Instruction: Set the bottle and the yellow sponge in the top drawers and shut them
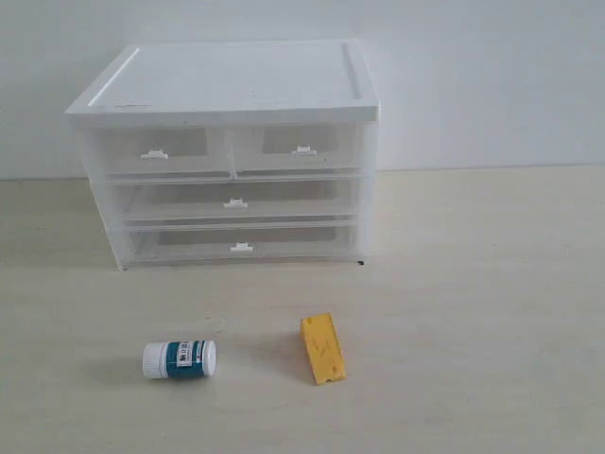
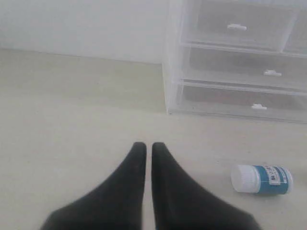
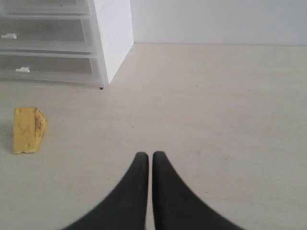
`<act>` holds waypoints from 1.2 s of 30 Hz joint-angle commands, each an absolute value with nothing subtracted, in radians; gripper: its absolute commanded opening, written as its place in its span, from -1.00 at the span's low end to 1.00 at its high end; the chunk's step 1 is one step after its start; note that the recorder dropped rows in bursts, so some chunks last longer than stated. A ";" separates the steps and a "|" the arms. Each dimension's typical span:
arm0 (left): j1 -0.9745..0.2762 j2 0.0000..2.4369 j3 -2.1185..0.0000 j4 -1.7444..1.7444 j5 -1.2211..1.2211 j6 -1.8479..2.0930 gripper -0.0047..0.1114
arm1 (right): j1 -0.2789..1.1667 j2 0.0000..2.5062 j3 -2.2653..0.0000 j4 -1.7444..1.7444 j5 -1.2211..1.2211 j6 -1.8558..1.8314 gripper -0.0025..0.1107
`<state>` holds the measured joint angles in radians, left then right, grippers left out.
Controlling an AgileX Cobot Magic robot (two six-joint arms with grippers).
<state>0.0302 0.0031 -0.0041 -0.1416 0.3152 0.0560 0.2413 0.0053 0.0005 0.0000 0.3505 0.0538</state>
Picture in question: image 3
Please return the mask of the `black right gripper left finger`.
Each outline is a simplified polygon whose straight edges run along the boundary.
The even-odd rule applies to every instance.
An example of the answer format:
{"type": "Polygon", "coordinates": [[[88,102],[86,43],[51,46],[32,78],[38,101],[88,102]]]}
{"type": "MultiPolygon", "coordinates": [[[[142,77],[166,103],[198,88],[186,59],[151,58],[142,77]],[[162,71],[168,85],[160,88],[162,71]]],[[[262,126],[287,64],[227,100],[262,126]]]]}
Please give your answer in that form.
{"type": "Polygon", "coordinates": [[[67,230],[144,230],[149,158],[136,153],[130,167],[108,196],[67,230]]]}

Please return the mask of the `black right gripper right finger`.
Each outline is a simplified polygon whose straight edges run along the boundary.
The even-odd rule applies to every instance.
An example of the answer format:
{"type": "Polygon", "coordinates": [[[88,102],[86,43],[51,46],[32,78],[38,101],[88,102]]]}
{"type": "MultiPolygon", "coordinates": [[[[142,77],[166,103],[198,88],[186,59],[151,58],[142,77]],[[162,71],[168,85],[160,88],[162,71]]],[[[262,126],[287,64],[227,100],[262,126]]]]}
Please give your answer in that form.
{"type": "Polygon", "coordinates": [[[157,230],[242,229],[199,199],[163,151],[153,154],[152,202],[157,230]]]}

